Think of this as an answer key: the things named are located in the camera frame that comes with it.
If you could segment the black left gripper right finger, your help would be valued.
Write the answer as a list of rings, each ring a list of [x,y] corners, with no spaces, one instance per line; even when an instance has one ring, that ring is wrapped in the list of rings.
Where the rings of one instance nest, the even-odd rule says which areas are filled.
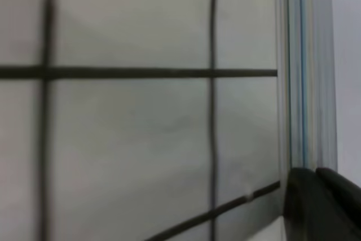
[[[360,224],[360,187],[329,168],[317,168],[315,172],[352,222]]]

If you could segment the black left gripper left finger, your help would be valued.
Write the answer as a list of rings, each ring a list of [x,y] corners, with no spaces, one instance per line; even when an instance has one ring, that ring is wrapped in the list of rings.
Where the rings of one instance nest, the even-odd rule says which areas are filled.
[[[360,224],[352,222],[315,171],[293,168],[288,174],[287,240],[360,240]]]

